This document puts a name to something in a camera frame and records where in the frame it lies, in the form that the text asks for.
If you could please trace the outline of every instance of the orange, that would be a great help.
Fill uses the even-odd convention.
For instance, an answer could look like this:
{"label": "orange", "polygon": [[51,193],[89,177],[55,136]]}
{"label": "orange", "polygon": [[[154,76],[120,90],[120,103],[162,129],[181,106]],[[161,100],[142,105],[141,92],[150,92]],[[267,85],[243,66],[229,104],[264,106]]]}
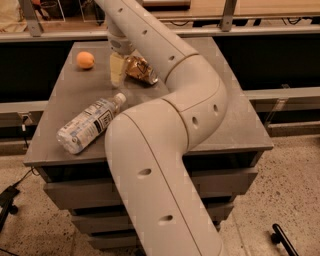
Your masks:
{"label": "orange", "polygon": [[77,64],[80,68],[90,69],[94,66],[94,56],[90,52],[79,52]]}

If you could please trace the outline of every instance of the drawer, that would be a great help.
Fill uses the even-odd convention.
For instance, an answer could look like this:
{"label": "drawer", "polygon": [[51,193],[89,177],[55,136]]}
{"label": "drawer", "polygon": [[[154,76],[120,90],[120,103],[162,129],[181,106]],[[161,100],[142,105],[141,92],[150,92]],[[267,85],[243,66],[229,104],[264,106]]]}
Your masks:
{"label": "drawer", "polygon": [[88,236],[88,243],[98,250],[140,245],[135,231],[116,232],[111,234]]}
{"label": "drawer", "polygon": [[217,193],[242,195],[247,192],[258,174],[255,167],[192,172],[192,181],[203,198]]}
{"label": "drawer", "polygon": [[220,222],[226,220],[233,209],[233,203],[209,204],[208,214],[212,221]]}
{"label": "drawer", "polygon": [[111,178],[47,183],[44,191],[61,210],[122,204]]}
{"label": "drawer", "polygon": [[[192,181],[202,199],[244,194],[257,175],[256,169],[192,172]],[[47,183],[44,191],[61,210],[121,205],[112,178]]]}
{"label": "drawer", "polygon": [[71,222],[81,233],[92,234],[134,229],[128,214],[95,213],[81,216],[72,216]]}
{"label": "drawer", "polygon": [[[110,211],[106,207],[103,209],[105,212],[72,216],[71,221],[81,233],[86,234],[134,229],[124,207],[119,211],[109,208]],[[209,203],[206,208],[212,221],[220,222],[228,218],[233,203]]]}

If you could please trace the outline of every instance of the bottle label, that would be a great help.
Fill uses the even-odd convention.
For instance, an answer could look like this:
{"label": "bottle label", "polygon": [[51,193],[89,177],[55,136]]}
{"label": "bottle label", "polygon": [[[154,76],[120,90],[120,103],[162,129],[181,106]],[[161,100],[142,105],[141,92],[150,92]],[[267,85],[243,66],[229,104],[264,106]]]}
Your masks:
{"label": "bottle label", "polygon": [[72,143],[85,148],[108,127],[114,118],[114,108],[111,102],[100,99],[62,127],[61,132],[70,134]]}

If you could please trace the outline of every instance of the metal bar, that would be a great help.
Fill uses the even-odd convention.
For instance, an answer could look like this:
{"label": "metal bar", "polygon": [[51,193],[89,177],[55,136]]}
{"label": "metal bar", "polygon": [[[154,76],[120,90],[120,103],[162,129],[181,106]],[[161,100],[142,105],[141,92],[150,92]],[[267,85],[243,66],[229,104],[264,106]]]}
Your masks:
{"label": "metal bar", "polygon": [[[289,34],[320,34],[319,25],[309,26],[279,26],[279,27],[234,27],[229,32],[220,28],[180,28],[172,29],[182,38],[188,37],[218,37],[218,36],[246,36],[246,35],[289,35]],[[107,31],[68,31],[42,33],[40,37],[33,37],[29,33],[2,33],[0,44],[8,42],[36,42],[36,41],[68,41],[68,40],[107,40]]]}
{"label": "metal bar", "polygon": [[234,27],[229,32],[220,28],[180,28],[173,29],[180,37],[217,37],[217,36],[249,36],[249,35],[289,35],[289,34],[320,34],[319,25],[309,26],[272,26],[272,27]]}
{"label": "metal bar", "polygon": [[271,121],[275,115],[276,112],[283,110],[285,107],[286,103],[288,101],[288,98],[280,98],[277,100],[276,104],[274,104],[272,110],[268,113],[267,118],[264,121],[264,127],[268,128],[269,125],[271,124]]}
{"label": "metal bar", "polygon": [[243,93],[249,100],[272,100],[278,98],[314,98],[320,97],[319,87],[302,87],[290,89],[247,90]]}
{"label": "metal bar", "polygon": [[107,40],[107,31],[68,31],[42,33],[39,37],[33,37],[29,33],[2,33],[1,43],[10,42],[49,42],[49,41],[82,41],[82,40]]}
{"label": "metal bar", "polygon": [[0,114],[44,111],[48,101],[0,103]]}
{"label": "metal bar", "polygon": [[24,17],[27,20],[27,26],[30,35],[33,37],[41,36],[43,28],[38,21],[38,17],[33,9],[31,0],[19,0],[21,9],[23,10]]}
{"label": "metal bar", "polygon": [[226,0],[226,3],[224,5],[223,18],[220,22],[220,28],[224,32],[231,30],[236,4],[237,0]]}

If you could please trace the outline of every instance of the robot arm screw hole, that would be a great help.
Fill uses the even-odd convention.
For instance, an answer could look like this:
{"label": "robot arm screw hole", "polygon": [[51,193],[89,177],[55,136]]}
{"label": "robot arm screw hole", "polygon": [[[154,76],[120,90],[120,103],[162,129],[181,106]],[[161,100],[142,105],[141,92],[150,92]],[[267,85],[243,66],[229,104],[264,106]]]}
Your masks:
{"label": "robot arm screw hole", "polygon": [[216,115],[218,115],[219,109],[218,106],[216,104],[213,105],[213,111]]}
{"label": "robot arm screw hole", "polygon": [[198,119],[196,117],[192,117],[192,123],[193,123],[193,127],[195,129],[198,129],[199,123],[198,123]]}
{"label": "robot arm screw hole", "polygon": [[146,176],[150,175],[151,172],[152,172],[151,169],[143,169],[142,171],[140,171],[140,172],[138,173],[138,178],[139,178],[139,179],[143,179],[143,178],[145,178]]}
{"label": "robot arm screw hole", "polygon": [[166,216],[164,216],[164,217],[159,219],[158,224],[160,226],[163,226],[163,225],[169,224],[169,222],[172,221],[172,220],[173,220],[173,216],[172,215],[166,215]]}

